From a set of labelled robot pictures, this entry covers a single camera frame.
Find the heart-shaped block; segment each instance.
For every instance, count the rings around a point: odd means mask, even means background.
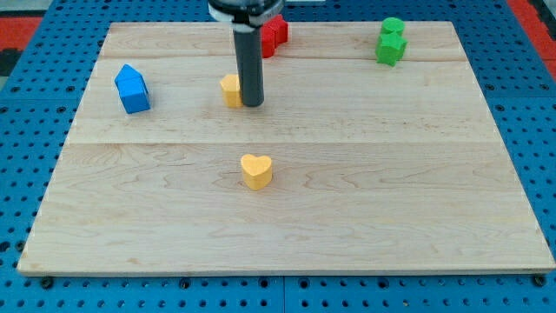
[[[264,188],[272,180],[272,159],[269,156],[242,156],[243,181],[252,190]]]

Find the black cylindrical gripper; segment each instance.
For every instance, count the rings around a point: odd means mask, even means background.
[[[261,29],[247,33],[234,31],[234,43],[243,105],[259,106],[264,101]]]

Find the blue pegboard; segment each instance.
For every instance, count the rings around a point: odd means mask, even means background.
[[[283,15],[289,21],[390,16],[452,21],[546,240],[556,251],[556,86],[505,1],[327,0],[319,6],[289,5]],[[53,280],[20,276],[15,270],[19,250],[110,23],[209,20],[206,0],[57,0],[51,5],[0,93],[0,312],[556,311],[554,274]]]

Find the wooden board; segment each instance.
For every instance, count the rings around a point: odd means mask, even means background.
[[[18,264],[30,276],[436,275],[554,269],[450,23],[291,23],[266,101],[231,110],[227,25],[115,23]],[[141,71],[128,116],[113,79]],[[240,158],[273,158],[260,191]]]

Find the green toy block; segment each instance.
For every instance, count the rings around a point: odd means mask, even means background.
[[[396,33],[401,36],[405,27],[406,25],[399,18],[389,17],[382,21],[381,34]]]
[[[395,66],[406,50],[407,40],[395,32],[382,34],[376,44],[376,62]]]

